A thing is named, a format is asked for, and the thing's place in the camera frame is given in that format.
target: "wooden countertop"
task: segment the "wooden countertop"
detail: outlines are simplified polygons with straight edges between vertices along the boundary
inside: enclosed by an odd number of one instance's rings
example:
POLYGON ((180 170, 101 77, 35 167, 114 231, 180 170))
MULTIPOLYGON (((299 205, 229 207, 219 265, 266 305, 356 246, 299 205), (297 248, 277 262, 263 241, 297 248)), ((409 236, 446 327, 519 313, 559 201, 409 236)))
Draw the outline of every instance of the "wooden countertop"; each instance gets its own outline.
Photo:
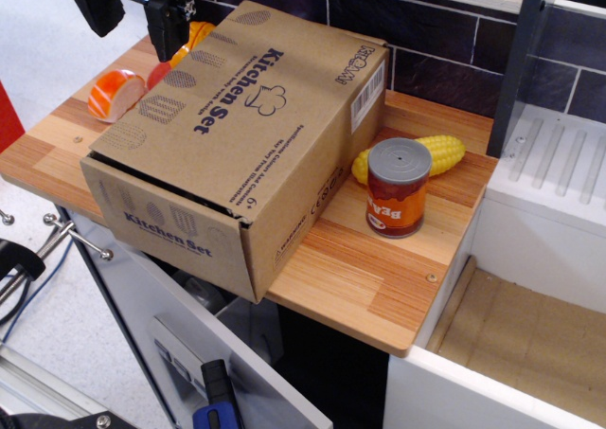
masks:
MULTIPOLYGON (((109 69, 144 78, 157 63, 149 39, 109 69)), ((87 112, 94 80, 0 154, 9 182, 104 224, 80 170, 89 145, 107 128, 87 112)), ((391 91, 384 128, 391 136, 452 134, 468 152, 432 177, 425 221, 415 235, 388 240, 365 223, 365 188, 349 177, 267 297, 378 349, 403 357, 412 346, 481 200, 497 160, 484 155, 492 121, 391 91), (427 279, 434 275, 435 280, 427 279)))

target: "gray floor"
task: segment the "gray floor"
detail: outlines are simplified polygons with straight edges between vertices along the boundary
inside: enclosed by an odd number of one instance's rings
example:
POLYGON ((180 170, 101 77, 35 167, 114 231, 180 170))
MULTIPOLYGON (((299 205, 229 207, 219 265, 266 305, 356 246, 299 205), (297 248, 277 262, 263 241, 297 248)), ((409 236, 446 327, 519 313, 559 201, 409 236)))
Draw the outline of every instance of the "gray floor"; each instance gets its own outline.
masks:
MULTIPOLYGON (((145 36, 143 9, 129 2, 125 9, 120 26, 100 39, 72 0, 0 0, 0 80, 26 130, 145 36)), ((42 217, 54 210, 51 203, 0 180, 0 209, 16 220, 12 226, 0 223, 0 238, 40 248, 49 233, 42 217)), ((64 248, 52 254, 47 270, 64 248)), ((24 311, 7 345, 137 427, 170 427, 74 247, 24 311)))

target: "toy corn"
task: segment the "toy corn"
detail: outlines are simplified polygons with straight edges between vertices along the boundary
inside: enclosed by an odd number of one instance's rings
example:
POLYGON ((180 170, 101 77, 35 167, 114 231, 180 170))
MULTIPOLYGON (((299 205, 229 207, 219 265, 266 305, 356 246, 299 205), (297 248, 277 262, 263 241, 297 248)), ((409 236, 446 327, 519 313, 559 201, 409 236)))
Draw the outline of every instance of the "toy corn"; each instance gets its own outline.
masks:
MULTIPOLYGON (((465 145, 452 135, 430 135, 416 139, 425 145, 432 155, 433 163, 429 176, 440 175, 453 168, 465 155, 465 145)), ((364 150, 354 159, 351 173, 362 185, 368 184, 368 153, 364 150)))

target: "red object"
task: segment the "red object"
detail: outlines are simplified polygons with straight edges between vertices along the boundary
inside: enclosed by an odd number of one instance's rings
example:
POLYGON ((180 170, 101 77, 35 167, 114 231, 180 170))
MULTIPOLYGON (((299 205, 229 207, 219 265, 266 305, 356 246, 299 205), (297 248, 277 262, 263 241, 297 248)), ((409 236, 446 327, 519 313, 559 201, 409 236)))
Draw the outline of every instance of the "red object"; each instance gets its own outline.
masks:
POLYGON ((169 62, 159 63, 148 76, 148 90, 151 90, 170 72, 172 67, 169 62))
POLYGON ((0 152, 26 132, 0 81, 0 152))

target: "toy sausage slice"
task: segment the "toy sausage slice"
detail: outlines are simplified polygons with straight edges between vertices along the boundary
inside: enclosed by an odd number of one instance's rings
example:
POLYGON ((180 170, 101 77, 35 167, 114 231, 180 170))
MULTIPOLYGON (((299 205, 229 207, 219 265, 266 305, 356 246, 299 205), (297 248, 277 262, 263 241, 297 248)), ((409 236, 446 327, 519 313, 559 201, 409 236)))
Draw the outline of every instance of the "toy sausage slice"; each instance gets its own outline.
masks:
POLYGON ((114 123, 146 93, 145 81, 127 69, 116 69, 101 76, 88 97, 92 116, 114 123))

